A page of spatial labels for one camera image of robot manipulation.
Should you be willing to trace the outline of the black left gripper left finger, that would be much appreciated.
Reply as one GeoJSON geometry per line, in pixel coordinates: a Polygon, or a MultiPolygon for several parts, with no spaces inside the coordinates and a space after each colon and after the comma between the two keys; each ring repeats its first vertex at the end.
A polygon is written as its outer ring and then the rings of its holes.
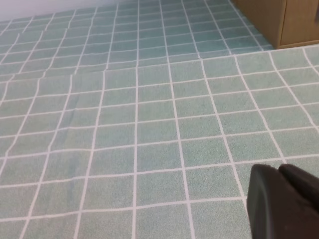
{"type": "Polygon", "coordinates": [[[296,191],[279,169],[251,168],[247,212],[254,239],[317,239],[319,207],[296,191]]]}

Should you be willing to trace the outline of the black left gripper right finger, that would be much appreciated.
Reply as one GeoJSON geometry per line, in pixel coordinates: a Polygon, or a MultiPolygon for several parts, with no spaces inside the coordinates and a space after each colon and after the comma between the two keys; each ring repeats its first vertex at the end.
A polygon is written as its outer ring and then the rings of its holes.
{"type": "Polygon", "coordinates": [[[292,164],[282,164],[279,172],[314,207],[319,206],[319,179],[317,177],[292,164]]]}

